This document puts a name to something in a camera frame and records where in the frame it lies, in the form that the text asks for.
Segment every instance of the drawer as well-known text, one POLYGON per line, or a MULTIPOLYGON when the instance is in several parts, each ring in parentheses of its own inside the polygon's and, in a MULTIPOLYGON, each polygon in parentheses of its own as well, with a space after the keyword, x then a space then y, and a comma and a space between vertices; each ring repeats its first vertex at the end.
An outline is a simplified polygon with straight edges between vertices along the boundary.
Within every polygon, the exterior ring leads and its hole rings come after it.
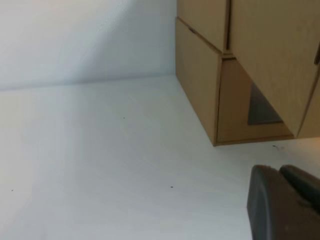
POLYGON ((300 0, 231 6, 232 53, 295 137, 320 136, 319 9, 320 1, 300 0))
POLYGON ((292 138, 281 120, 250 123, 253 84, 247 73, 179 19, 176 76, 214 145, 292 138))
POLYGON ((230 0, 177 0, 177 16, 222 53, 230 53, 230 0))

